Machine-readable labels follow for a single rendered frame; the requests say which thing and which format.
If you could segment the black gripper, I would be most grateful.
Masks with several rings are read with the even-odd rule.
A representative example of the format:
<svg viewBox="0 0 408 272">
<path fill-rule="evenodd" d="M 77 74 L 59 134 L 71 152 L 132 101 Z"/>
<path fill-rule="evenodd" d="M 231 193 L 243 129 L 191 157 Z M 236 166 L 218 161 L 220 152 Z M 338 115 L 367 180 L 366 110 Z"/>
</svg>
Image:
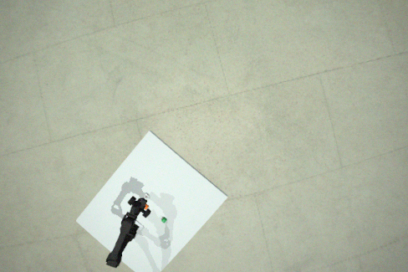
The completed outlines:
<svg viewBox="0 0 408 272">
<path fill-rule="evenodd" d="M 136 197 L 133 196 L 127 203 L 131 206 L 134 201 L 136 201 Z M 144 218 L 148 218 L 148 215 L 150 214 L 151 210 L 150 210 L 150 209 L 144 210 L 144 208 L 143 208 L 143 210 L 140 210 L 140 211 L 138 212 L 138 214 L 140 214 L 140 212 L 143 213 L 142 216 L 143 216 Z"/>
</svg>

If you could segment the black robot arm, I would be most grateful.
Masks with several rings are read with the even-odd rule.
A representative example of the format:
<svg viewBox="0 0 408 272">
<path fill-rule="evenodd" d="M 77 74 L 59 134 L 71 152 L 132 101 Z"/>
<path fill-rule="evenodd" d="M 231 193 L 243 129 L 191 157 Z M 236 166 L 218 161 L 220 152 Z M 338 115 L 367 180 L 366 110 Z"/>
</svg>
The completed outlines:
<svg viewBox="0 0 408 272">
<path fill-rule="evenodd" d="M 136 230 L 140 226 L 135 224 L 137 216 L 139 215 L 138 212 L 140 210 L 143 210 L 147 203 L 147 200 L 144 198 L 138 198 L 138 201 L 134 201 L 132 203 L 132 206 L 130 208 L 130 212 L 127 212 L 122 221 L 121 221 L 121 226 L 120 226 L 120 235 L 118 237 L 118 240 L 115 243 L 114 249 L 111 251 L 111 253 L 108 255 L 107 259 L 105 262 L 108 266 L 117 268 L 119 266 L 121 260 L 122 260 L 122 253 L 128 244 L 128 242 L 132 241 L 132 239 L 135 239 L 136 235 Z M 128 216 L 126 218 L 126 216 Z"/>
</svg>

